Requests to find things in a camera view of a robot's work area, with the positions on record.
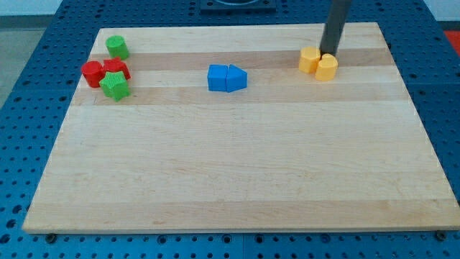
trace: block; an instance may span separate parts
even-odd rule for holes
[[[98,61],[89,61],[81,66],[81,73],[90,87],[99,87],[99,81],[104,78],[102,65]]]
[[[107,72],[100,82],[103,93],[107,97],[113,98],[115,101],[121,100],[125,96],[129,96],[128,82],[125,79],[123,72]]]
[[[227,93],[247,87],[247,73],[235,65],[230,65],[226,78]]]
[[[103,60],[102,71],[107,72],[119,72],[122,71],[125,79],[130,79],[131,75],[129,74],[128,66],[125,62],[121,61],[120,57],[115,57],[110,60]]]
[[[209,91],[226,91],[226,65],[209,65],[208,69],[208,89]]]
[[[299,70],[304,73],[315,73],[321,52],[317,47],[304,47],[300,50]]]
[[[120,35],[110,36],[106,40],[106,46],[111,58],[120,57],[121,60],[125,60],[129,57],[127,44]]]
[[[336,71],[339,66],[337,59],[331,54],[324,54],[318,63],[315,78],[318,81],[330,81],[336,76]]]

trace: blue block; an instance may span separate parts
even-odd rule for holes
[[[226,91],[226,65],[209,65],[208,89],[209,91]]]
[[[235,65],[230,65],[227,71],[227,93],[247,87],[247,73]]]

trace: yellow block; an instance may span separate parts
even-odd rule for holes
[[[315,73],[321,52],[317,47],[304,47],[300,50],[299,70],[304,73]]]
[[[324,54],[318,63],[315,78],[318,81],[329,81],[336,76],[337,67],[339,62],[331,54]]]

